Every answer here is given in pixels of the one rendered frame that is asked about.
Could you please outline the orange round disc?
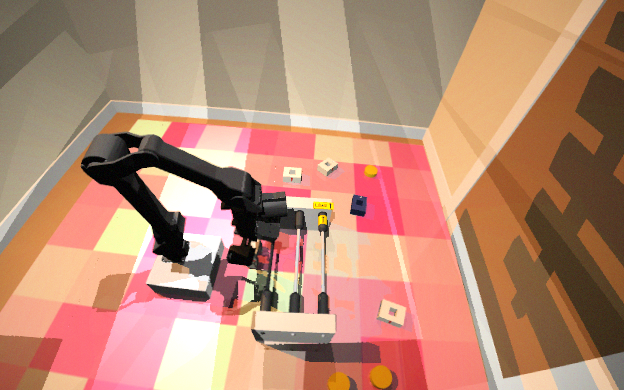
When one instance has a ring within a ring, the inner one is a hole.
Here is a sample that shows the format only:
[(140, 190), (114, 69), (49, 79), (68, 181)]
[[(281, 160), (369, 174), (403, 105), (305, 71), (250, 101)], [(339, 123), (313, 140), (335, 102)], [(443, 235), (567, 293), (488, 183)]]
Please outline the orange round disc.
[(345, 373), (337, 372), (328, 379), (329, 390), (349, 390), (350, 382)]
[(382, 389), (389, 387), (392, 382), (391, 372), (386, 366), (377, 366), (370, 371), (370, 381), (377, 388)]
[(376, 177), (377, 173), (378, 173), (377, 167), (375, 167), (373, 165), (368, 165), (368, 166), (365, 167), (364, 174), (367, 177), (370, 177), (370, 178)]

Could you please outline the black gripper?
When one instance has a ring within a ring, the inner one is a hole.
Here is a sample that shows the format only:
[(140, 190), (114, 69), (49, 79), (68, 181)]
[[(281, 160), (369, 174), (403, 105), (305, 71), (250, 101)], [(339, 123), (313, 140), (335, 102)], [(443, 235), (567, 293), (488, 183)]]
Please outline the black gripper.
[[(234, 235), (240, 236), (243, 238), (241, 245), (232, 244), (229, 247), (226, 259), (229, 264), (243, 265), (243, 266), (251, 266), (253, 264), (255, 250), (256, 248), (252, 248), (251, 239), (252, 232), (256, 227), (256, 218), (257, 215), (259, 219), (261, 219), (261, 214), (256, 212), (255, 219), (249, 224), (238, 224), (235, 220), (232, 220), (231, 225), (236, 227), (234, 231)], [(248, 242), (249, 241), (249, 242)]]

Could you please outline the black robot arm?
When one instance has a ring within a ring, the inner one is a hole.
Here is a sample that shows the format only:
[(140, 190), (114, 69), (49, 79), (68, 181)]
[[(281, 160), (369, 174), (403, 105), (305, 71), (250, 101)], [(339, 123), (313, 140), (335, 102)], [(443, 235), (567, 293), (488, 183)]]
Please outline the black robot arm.
[[(128, 148), (137, 148), (131, 153)], [(92, 140), (81, 168), (99, 185), (113, 186), (152, 226), (152, 253), (162, 262), (184, 262), (190, 241), (183, 238), (186, 218), (169, 212), (136, 171), (155, 167), (211, 190), (221, 201), (221, 210), (231, 210), (238, 224), (249, 224), (257, 215), (252, 242), (275, 242), (279, 237), (277, 217), (287, 217), (285, 191), (262, 193), (262, 184), (236, 167), (220, 167), (155, 134), (131, 132), (98, 134)], [(189, 242), (189, 243), (188, 243)], [(182, 261), (183, 260), (183, 261)]]

